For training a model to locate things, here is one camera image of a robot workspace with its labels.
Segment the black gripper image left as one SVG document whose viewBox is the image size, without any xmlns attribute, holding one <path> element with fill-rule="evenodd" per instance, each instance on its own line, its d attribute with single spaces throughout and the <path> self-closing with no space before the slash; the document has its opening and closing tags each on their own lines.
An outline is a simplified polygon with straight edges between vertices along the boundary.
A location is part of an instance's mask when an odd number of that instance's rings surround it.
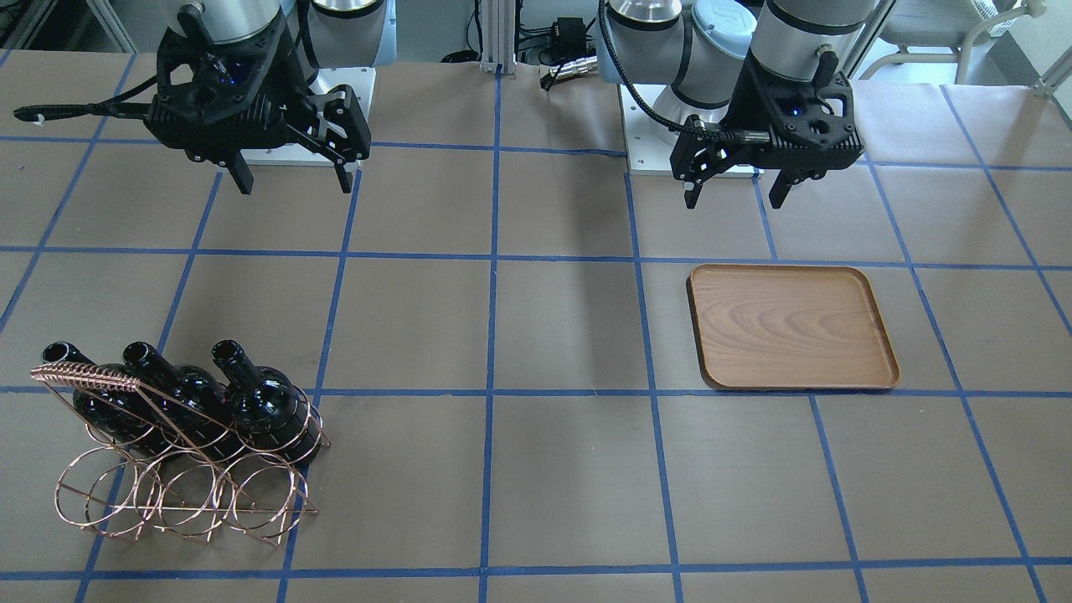
<svg viewBox="0 0 1072 603">
<path fill-rule="evenodd" d="M 166 30 L 157 50 L 157 95 L 144 123 L 166 147 L 223 162 L 237 189 L 255 182 L 241 150 L 288 142 L 334 163 L 338 186 L 353 193 L 352 161 L 370 153 L 371 134 L 349 85 L 311 93 L 288 29 L 204 50 Z"/>
</svg>

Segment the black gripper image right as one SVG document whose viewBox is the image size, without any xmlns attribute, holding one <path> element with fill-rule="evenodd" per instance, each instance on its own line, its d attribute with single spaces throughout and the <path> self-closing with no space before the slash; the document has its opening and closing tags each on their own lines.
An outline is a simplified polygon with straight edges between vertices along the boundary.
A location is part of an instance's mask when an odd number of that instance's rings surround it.
<svg viewBox="0 0 1072 603">
<path fill-rule="evenodd" d="M 781 209 L 791 189 L 853 165 L 864 141 L 853 114 L 853 88 L 838 54 L 818 52 L 812 79 L 789 80 L 748 53 L 720 122 L 691 115 L 671 152 L 671 174 L 683 182 L 686 209 L 696 209 L 703 185 L 738 165 L 778 172 L 766 194 Z"/>
</svg>

